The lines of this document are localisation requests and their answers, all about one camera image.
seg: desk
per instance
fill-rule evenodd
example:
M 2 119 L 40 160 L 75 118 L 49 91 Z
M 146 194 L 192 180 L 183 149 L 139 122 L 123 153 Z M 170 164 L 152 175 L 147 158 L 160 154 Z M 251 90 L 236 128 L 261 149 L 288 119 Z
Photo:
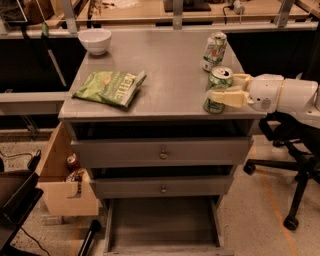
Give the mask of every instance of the desk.
M 317 0 L 296 0 L 295 4 L 300 6 L 307 12 L 312 13 L 317 18 L 320 18 L 320 3 Z
M 101 15 L 94 14 L 92 21 L 99 24 L 156 24 L 172 22 L 172 13 L 164 11 L 162 0 L 139 0 L 140 6 L 131 9 L 101 9 Z M 210 4 L 210 12 L 184 12 L 184 22 L 224 22 L 223 7 L 226 3 Z M 281 2 L 278 0 L 253 0 L 244 2 L 245 14 L 242 21 L 271 21 L 278 14 Z M 77 18 L 79 24 L 86 24 L 89 3 L 86 4 Z M 228 22 L 240 22 L 240 16 L 226 9 Z M 294 5 L 290 19 L 306 19 L 308 13 Z
M 71 0 L 72 7 L 75 8 L 81 0 Z M 54 14 L 46 20 L 49 28 L 55 29 L 61 27 L 62 23 L 65 21 L 65 15 L 61 8 L 60 2 L 57 0 L 51 0 L 51 4 L 54 10 Z M 42 24 L 29 25 L 28 28 L 32 29 L 42 29 Z
M 201 58 L 209 31 L 112 33 L 107 54 L 86 55 L 59 114 L 81 165 L 90 170 L 95 195 L 111 201 L 212 196 L 215 216 L 252 145 L 252 128 L 265 113 L 226 107 L 211 115 L 203 109 L 208 73 Z M 242 72 L 229 46 L 223 64 Z M 147 79 L 127 111 L 72 99 L 95 70 L 145 70 Z

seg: black office chair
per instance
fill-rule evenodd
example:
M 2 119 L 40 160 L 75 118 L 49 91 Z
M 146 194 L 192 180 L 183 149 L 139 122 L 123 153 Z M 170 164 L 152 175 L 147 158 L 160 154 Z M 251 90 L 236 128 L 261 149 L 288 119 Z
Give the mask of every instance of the black office chair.
M 28 169 L 5 171 L 0 158 L 0 255 L 36 255 L 21 251 L 10 243 L 18 233 L 43 191 L 36 187 L 39 176 L 34 172 L 40 151 L 28 163 Z
M 272 120 L 280 122 L 280 125 L 274 130 L 268 123 Z M 244 171 L 252 175 L 255 166 L 260 165 L 297 172 L 295 176 L 295 180 L 298 182 L 297 188 L 289 215 L 284 220 L 284 226 L 287 229 L 296 230 L 299 225 L 296 214 L 309 179 L 320 183 L 320 129 L 301 124 L 290 115 L 279 112 L 269 114 L 266 118 L 261 119 L 259 126 L 267 139 L 273 141 L 273 146 L 287 147 L 295 162 L 249 159 L 244 166 Z M 303 143 L 310 153 L 298 150 L 295 147 L 296 143 Z

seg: cable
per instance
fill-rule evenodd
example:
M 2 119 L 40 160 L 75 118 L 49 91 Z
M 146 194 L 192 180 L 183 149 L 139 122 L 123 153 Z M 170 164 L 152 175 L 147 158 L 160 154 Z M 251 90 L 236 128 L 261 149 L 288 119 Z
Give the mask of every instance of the cable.
M 0 151 L 0 155 L 4 156 L 4 157 L 7 157 L 7 158 L 13 158 L 13 157 L 18 157 L 18 156 L 30 156 L 32 158 L 32 154 L 30 153 L 21 153 L 21 154 L 16 154 L 16 155 L 10 155 L 10 156 L 7 156 L 5 154 L 3 154 L 1 151 Z
M 223 15 L 224 15 L 224 24 L 227 24 L 227 14 L 226 14 L 226 11 L 225 11 L 226 8 L 229 8 L 231 10 L 231 6 L 224 6 L 222 8 Z
M 44 251 L 48 256 L 50 256 L 50 253 L 41 246 L 40 242 L 39 242 L 37 239 L 35 239 L 33 236 L 31 236 L 23 227 L 20 227 L 20 229 L 21 229 L 29 238 L 31 238 L 31 239 L 39 246 L 39 248 L 40 248 L 42 251 Z
M 7 215 L 3 215 L 3 216 L 4 216 L 11 224 L 16 225 L 16 226 L 20 226 L 20 224 L 11 221 L 11 219 L 9 218 L 9 216 L 7 216 Z M 50 253 L 41 246 L 40 242 L 39 242 L 37 239 L 35 239 L 33 236 L 31 236 L 22 226 L 20 227 L 20 229 L 26 234 L 26 236 L 28 236 L 29 238 L 31 238 L 31 239 L 39 246 L 39 248 L 40 248 L 42 251 L 44 251 L 48 256 L 50 256 Z

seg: chair leg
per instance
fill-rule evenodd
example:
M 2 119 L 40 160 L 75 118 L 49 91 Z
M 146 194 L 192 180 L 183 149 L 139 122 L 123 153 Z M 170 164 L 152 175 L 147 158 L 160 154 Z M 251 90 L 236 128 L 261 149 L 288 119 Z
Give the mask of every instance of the chair leg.
M 247 174 L 251 175 L 256 169 L 255 165 L 280 168 L 291 171 L 296 171 L 298 167 L 296 162 L 248 159 L 245 166 L 243 167 L 243 170 Z
M 307 187 L 308 180 L 309 177 L 306 173 L 299 176 L 298 185 L 291 203 L 289 215 L 286 217 L 283 223 L 284 226 L 289 230 L 296 230 L 299 225 L 299 221 L 296 218 L 296 214 L 299 209 L 299 205 L 301 203 L 304 191 Z

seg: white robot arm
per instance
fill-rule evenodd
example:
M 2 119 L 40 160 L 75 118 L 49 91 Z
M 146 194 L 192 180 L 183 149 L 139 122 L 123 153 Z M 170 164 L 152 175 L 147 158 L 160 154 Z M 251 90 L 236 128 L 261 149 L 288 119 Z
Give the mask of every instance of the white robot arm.
M 257 111 L 286 113 L 303 124 L 320 128 L 320 89 L 317 82 L 264 74 L 250 78 L 245 86 L 242 83 L 241 90 L 233 87 L 238 86 L 222 92 L 224 97 L 221 97 L 221 92 L 211 91 L 207 93 L 208 98 L 233 107 L 241 98 L 239 107 L 249 105 Z

